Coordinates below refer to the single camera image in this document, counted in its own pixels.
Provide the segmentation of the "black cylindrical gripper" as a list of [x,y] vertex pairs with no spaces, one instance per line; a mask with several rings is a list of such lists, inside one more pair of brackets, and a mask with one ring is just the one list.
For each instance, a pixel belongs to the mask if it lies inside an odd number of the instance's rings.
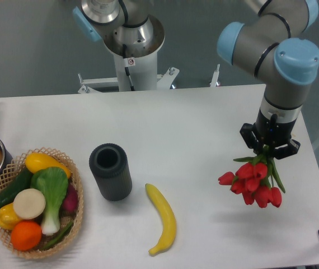
[[280,146],[273,151],[273,158],[278,160],[297,154],[301,144],[291,139],[291,132],[296,120],[289,123],[279,123],[279,118],[277,118],[276,122],[272,123],[270,118],[264,116],[259,110],[254,125],[249,123],[242,125],[240,135],[246,146],[252,149],[255,154],[263,152],[264,144]]

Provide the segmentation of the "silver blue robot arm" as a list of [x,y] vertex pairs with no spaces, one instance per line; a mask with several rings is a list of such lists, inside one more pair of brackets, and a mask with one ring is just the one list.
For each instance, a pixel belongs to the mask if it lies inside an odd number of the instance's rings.
[[256,122],[240,130],[248,148],[270,159],[295,155],[291,132],[319,68],[319,48],[300,39],[317,19],[317,1],[266,1],[252,25],[232,22],[221,32],[217,53],[265,84]]

